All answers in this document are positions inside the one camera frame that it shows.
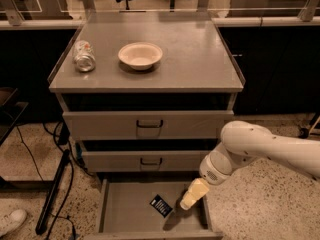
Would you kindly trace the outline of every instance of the drawer front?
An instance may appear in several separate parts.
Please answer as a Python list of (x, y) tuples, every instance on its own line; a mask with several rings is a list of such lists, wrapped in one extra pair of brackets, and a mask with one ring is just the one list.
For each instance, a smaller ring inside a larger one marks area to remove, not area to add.
[(91, 172), (198, 171), (204, 151), (134, 151), (82, 153)]
[(65, 112), (75, 140), (217, 138), (232, 111)]

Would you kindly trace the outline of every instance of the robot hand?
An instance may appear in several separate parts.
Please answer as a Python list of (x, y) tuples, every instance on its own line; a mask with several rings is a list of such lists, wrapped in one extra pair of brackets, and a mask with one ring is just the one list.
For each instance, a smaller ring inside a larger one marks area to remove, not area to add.
[(258, 157), (268, 158), (313, 179), (320, 178), (320, 142), (278, 136), (262, 126), (233, 121), (223, 127), (221, 143), (201, 162), (202, 178), (191, 183), (181, 207), (189, 209), (209, 191), (208, 183), (223, 183), (235, 170)]

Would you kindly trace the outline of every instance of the can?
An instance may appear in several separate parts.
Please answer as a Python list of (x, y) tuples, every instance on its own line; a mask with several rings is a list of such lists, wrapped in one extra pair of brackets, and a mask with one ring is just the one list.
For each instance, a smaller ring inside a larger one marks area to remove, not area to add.
[(93, 48), (89, 42), (79, 40), (74, 45), (73, 63), (80, 72), (89, 72), (95, 69), (96, 60)]

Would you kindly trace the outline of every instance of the floor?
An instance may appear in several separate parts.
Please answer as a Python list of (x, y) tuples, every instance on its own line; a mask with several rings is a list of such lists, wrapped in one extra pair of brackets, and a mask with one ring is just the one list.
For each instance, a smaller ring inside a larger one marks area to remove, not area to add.
[[(228, 8), (229, 1), (210, 0), (209, 7), (223, 11)], [(119, 4), (114, 0), (95, 0), (95, 4), (98, 10), (124, 9), (124, 3)], [(68, 0), (68, 5), (75, 17), (81, 17), (81, 0)], [(196, 5), (197, 0), (176, 1), (177, 8), (192, 9)], [(169, 3), (166, 0), (136, 0), (131, 6), (134, 9), (167, 9)], [(300, 127), (306, 126), (312, 116), (260, 115), (235, 116), (235, 119), (265, 126), (274, 134), (297, 137)], [(19, 126), (23, 141), (29, 147), (44, 180), (54, 178), (62, 155), (50, 134), (56, 126), (56, 122)], [(311, 136), (310, 139), (319, 140), (319, 137)], [(0, 147), (0, 176), (6, 180), (40, 180), (34, 161), (21, 141), (18, 128), (15, 128)], [(71, 173), (69, 164), (63, 174), (52, 215), (48, 219), (48, 229), (66, 195)], [(320, 239), (319, 196), (318, 182), (265, 159), (258, 159), (248, 167), (236, 171), (222, 185), (211, 187), (207, 194), (212, 226), (223, 232), (224, 240)], [(0, 216), (18, 208), (28, 212), (23, 226), (4, 236), (4, 240), (45, 238), (48, 230), (42, 235), (35, 233), (45, 197), (44, 192), (0, 193)], [(79, 240), (94, 233), (99, 200), (97, 179), (74, 164), (72, 188), (51, 231), (50, 239), (73, 239), (72, 224)]]

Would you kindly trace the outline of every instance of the speckled floor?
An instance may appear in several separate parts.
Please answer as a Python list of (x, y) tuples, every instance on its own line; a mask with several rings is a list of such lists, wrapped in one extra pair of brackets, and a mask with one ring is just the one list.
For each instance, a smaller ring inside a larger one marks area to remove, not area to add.
[[(296, 137), (299, 126), (306, 126), (312, 114), (241, 116), (235, 119), (258, 123), (273, 133)], [(46, 125), (53, 131), (55, 123)], [(44, 179), (53, 179), (61, 152), (42, 124), (19, 127), (25, 143), (33, 153)], [(77, 239), (95, 232), (100, 192), (95, 178), (74, 166), (74, 181), (60, 216), (74, 223)], [(52, 213), (56, 214), (70, 182), (67, 166), (59, 186)], [(39, 176), (27, 149), (14, 129), (0, 147), (0, 175), (6, 180), (38, 180)], [(320, 239), (320, 184), (272, 161), (258, 159), (236, 171), (231, 178), (207, 194), (212, 225), (231, 239)], [(4, 240), (44, 239), (35, 228), (45, 201), (45, 193), (0, 193), (0, 216), (24, 208), (28, 218), (17, 231)], [(49, 217), (48, 227), (53, 217)], [(72, 239), (72, 225), (57, 219), (50, 239)]]

